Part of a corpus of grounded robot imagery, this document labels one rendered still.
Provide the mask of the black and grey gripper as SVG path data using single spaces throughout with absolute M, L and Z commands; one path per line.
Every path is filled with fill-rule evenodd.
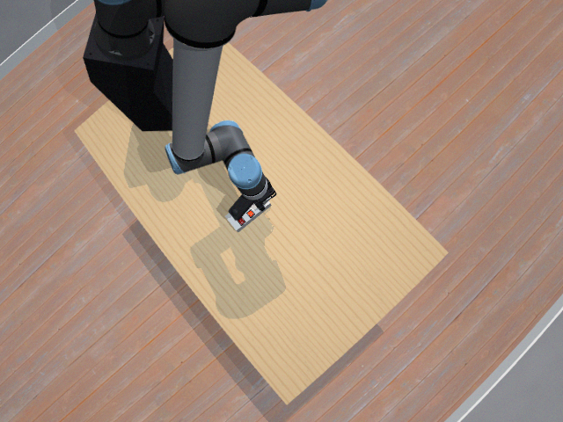
M 264 175 L 265 176 L 265 175 Z M 266 176 L 265 176 L 266 178 Z M 267 180 L 267 192 L 265 193 L 265 195 L 263 197 L 261 197 L 260 199 L 256 200 L 254 202 L 254 204 L 257 206 L 257 208 L 259 208 L 261 211 L 265 210 L 264 205 L 269 202 L 271 200 L 271 198 L 273 198 L 276 194 L 275 189 L 271 186 L 270 181 L 266 178 Z M 273 195 L 274 194 L 274 195 Z M 273 196 L 272 196 L 273 195 Z M 271 196 L 271 197 L 270 197 Z M 269 198 L 270 197 L 270 198 Z

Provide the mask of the grey power strip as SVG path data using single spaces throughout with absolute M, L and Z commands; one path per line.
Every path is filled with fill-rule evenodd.
M 241 217 L 240 220 L 235 221 L 234 218 L 228 213 L 225 217 L 233 226 L 233 228 L 239 232 L 244 227 L 246 227 L 250 222 L 256 219 L 259 215 L 261 215 L 264 211 L 266 211 L 269 207 L 271 207 L 271 203 L 267 202 L 265 205 L 265 210 L 261 211 L 257 206 L 253 203 L 253 205 L 247 210 L 247 212 Z

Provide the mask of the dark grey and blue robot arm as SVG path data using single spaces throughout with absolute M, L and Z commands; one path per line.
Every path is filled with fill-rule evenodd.
M 267 180 L 235 121 L 220 121 L 207 133 L 223 46 L 246 18 L 311 11 L 326 1 L 94 0 L 96 44 L 120 61 L 149 53 L 155 42 L 150 18 L 165 17 L 173 37 L 172 143 L 165 145 L 166 155 L 175 174 L 223 161 L 242 193 L 229 209 L 236 221 L 265 195 Z

